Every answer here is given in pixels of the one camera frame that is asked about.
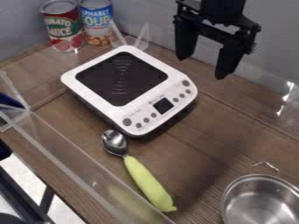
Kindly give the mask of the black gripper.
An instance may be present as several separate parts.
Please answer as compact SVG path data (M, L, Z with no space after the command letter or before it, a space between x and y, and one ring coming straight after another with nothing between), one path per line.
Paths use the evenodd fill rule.
M249 20L243 10L247 0L175 0L177 14L175 26L175 52L179 60L185 60L193 55L197 43L196 23L207 20L212 25L235 26L241 31L252 34L261 32L261 26ZM239 62L245 54L252 53L253 39L245 35L235 35L219 49L215 69L217 80L235 73Z

